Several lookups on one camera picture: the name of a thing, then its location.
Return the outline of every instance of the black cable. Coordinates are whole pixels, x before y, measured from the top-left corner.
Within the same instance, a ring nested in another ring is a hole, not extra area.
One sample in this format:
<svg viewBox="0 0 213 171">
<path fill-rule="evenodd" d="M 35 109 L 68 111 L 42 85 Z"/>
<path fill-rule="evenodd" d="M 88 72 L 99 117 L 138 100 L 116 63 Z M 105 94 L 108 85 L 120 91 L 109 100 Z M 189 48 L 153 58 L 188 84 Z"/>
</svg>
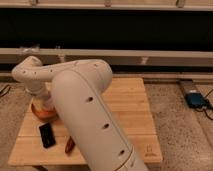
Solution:
<svg viewBox="0 0 213 171">
<path fill-rule="evenodd" d="M 206 115 L 206 117 L 209 119 L 209 120 L 211 120 L 211 121 L 213 121 L 213 114 L 212 114 L 212 117 L 209 115 L 209 113 L 207 112 L 207 110 L 211 110 L 211 111 L 213 111 L 213 106 L 212 106 L 212 104 L 211 104 L 211 102 L 209 101 L 209 99 L 207 99 L 207 97 L 211 94 L 213 92 L 213 89 L 211 89 L 206 95 L 205 95 L 205 102 L 206 102 L 206 106 L 205 107 L 203 107 L 203 108 L 195 108 L 195 111 L 197 111 L 197 112 L 204 112 L 205 113 L 205 115 Z"/>
<path fill-rule="evenodd" d="M 0 90 L 0 98 L 3 97 L 3 96 L 5 96 L 6 94 L 8 94 L 9 91 L 10 91 L 10 89 L 11 89 L 11 86 L 10 86 L 10 85 L 7 84 L 6 86 L 4 86 L 4 87 Z"/>
<path fill-rule="evenodd" d="M 211 90 L 205 95 L 205 98 L 207 98 L 212 92 L 213 92 L 213 89 L 211 89 Z"/>
</svg>

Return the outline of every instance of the wooden table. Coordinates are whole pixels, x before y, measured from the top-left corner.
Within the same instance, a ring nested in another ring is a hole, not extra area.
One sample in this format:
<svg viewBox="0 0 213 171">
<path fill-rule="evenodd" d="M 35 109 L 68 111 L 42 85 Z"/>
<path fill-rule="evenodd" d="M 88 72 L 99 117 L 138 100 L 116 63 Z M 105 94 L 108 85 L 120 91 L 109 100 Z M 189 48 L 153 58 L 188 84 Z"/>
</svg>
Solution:
<svg viewBox="0 0 213 171">
<path fill-rule="evenodd" d="M 141 78 L 114 78 L 103 94 L 130 141 L 146 163 L 162 162 L 162 154 Z M 69 134 L 60 119 L 52 121 L 57 144 L 44 149 L 38 127 L 42 125 L 29 109 L 9 158 L 12 166 L 82 165 L 86 161 L 79 149 L 67 156 L 64 152 Z"/>
</svg>

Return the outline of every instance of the black wall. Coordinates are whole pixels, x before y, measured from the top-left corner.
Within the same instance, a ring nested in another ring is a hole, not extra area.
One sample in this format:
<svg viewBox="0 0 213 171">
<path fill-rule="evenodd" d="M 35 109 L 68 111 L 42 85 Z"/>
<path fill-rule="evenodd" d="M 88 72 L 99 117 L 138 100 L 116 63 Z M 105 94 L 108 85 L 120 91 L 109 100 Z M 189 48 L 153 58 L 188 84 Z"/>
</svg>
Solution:
<svg viewBox="0 0 213 171">
<path fill-rule="evenodd" d="M 0 47 L 213 51 L 213 12 L 0 9 Z"/>
</svg>

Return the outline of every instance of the table leg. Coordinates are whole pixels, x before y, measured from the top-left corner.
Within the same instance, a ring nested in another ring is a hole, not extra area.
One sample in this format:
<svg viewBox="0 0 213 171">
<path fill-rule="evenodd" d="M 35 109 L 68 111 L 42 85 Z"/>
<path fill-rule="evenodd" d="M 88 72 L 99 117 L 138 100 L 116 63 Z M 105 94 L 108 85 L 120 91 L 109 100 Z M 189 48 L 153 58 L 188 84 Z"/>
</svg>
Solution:
<svg viewBox="0 0 213 171">
<path fill-rule="evenodd" d="M 38 171 L 48 171 L 45 167 L 43 166 L 33 166 L 33 168 L 35 168 Z"/>
</svg>

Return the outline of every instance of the speckled floor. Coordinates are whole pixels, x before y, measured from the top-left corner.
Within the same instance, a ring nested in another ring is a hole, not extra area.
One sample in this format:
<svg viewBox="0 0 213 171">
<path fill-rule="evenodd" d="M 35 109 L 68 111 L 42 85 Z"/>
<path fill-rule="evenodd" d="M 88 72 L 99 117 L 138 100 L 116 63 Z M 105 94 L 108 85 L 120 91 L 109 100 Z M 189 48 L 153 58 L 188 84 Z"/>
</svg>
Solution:
<svg viewBox="0 0 213 171">
<path fill-rule="evenodd" d="M 0 171 L 32 171 L 10 167 L 7 160 L 30 96 L 19 83 L 10 83 L 9 94 L 0 98 Z M 213 171 L 213 121 L 189 109 L 177 84 L 145 84 L 164 157 L 150 171 Z M 206 94 L 213 85 L 198 85 Z M 209 97 L 213 103 L 213 94 Z M 47 167 L 51 171 L 89 171 L 88 168 Z"/>
</svg>

